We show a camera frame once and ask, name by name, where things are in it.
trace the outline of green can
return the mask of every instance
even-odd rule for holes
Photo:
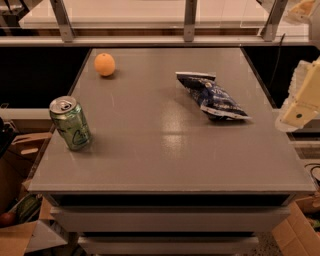
[[[50,103],[50,117],[70,150],[79,150],[90,143],[89,126],[75,98],[63,96],[53,100]]]

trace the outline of table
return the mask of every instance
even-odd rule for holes
[[[210,121],[176,71],[214,72],[252,119]],[[72,95],[93,142],[71,152],[55,132],[29,190],[88,253],[248,252],[315,191],[239,48],[93,49]]]

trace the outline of can lid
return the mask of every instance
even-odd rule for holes
[[[50,111],[55,114],[64,114],[74,109],[77,105],[75,98],[71,96],[62,96],[50,103]]]

